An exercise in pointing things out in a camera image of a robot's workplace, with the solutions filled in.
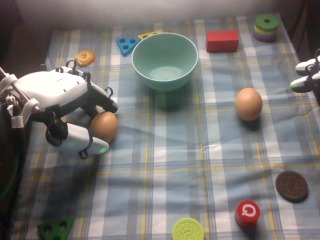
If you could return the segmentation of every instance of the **green bowl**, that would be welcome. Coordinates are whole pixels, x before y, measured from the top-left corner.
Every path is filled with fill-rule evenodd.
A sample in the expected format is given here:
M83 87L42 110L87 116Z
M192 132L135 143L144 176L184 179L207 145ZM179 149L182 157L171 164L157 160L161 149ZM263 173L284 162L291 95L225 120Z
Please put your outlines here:
M176 33L157 33L139 42L132 52L132 65L152 89L171 91L187 83L198 62L195 44Z

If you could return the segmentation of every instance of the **tablecloth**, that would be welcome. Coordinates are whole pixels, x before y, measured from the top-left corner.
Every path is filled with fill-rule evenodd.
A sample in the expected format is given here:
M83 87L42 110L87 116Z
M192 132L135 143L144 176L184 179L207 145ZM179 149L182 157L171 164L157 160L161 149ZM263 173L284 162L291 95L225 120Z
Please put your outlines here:
M281 24L274 43L253 38L255 16L197 19L148 26L55 31L48 70L82 50L95 62L82 71L117 101L116 139L106 154L83 160L58 152L35 123L15 207L11 239L39 239L37 225L75 216L69 239L171 239L181 218L202 225L205 239L320 238L320 109L312 93L294 93L295 50ZM199 62L178 91L156 92L135 74L117 37L172 30L195 43ZM237 30L237 52L207 53L206 32ZM259 121L245 124L235 97L246 87L262 97ZM87 123L81 109L63 118ZM284 170L301 173L308 198L284 200L275 188ZM242 200L260 207L256 231L235 222Z

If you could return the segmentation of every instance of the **red cylinder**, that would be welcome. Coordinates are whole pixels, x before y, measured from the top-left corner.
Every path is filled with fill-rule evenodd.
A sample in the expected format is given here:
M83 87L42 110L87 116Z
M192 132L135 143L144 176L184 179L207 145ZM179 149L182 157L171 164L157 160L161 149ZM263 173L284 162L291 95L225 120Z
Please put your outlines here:
M258 205L251 200L244 200L239 203L234 213L236 223L242 228L254 227L260 216Z

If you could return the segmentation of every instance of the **robotic hand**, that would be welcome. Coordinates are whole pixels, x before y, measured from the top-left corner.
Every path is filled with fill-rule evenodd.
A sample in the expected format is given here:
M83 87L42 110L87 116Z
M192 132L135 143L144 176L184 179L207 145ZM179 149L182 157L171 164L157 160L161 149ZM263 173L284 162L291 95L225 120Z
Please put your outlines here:
M303 76L291 82L290 88L296 93L311 92L320 80L320 49L315 51L314 59L301 62L295 70L298 75Z
M44 71L20 79L0 68L0 102L11 117L11 128L23 128L28 121L44 123L49 144L62 151L78 152L85 159L90 154L105 153L109 144L93 137L87 128L63 122L61 118L82 108L93 119L98 114L96 106L115 113L118 105L111 99L110 87L102 90L90 81L89 72L81 72L76 66L74 60L52 71L42 65Z

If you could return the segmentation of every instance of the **brown egg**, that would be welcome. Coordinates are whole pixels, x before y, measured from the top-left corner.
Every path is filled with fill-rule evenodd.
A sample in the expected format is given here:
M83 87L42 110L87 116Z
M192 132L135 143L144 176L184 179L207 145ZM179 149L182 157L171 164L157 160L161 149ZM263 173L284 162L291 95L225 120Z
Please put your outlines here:
M250 87L242 89L235 99L235 110L245 121L253 121L259 117L262 105L260 94Z
M101 112L92 120L90 130L94 137L110 143L118 131L117 118L112 112Z

